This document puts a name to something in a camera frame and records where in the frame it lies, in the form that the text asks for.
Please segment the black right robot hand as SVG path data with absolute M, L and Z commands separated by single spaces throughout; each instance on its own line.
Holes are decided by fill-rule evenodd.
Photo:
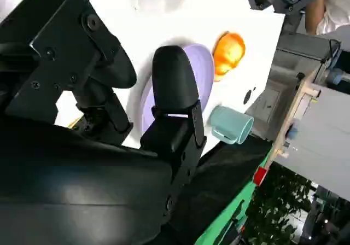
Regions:
M 178 244 L 169 225 L 204 146 L 185 51 L 153 57 L 138 149 L 115 88 L 136 83 L 90 0 L 23 0 L 1 22 L 1 244 Z

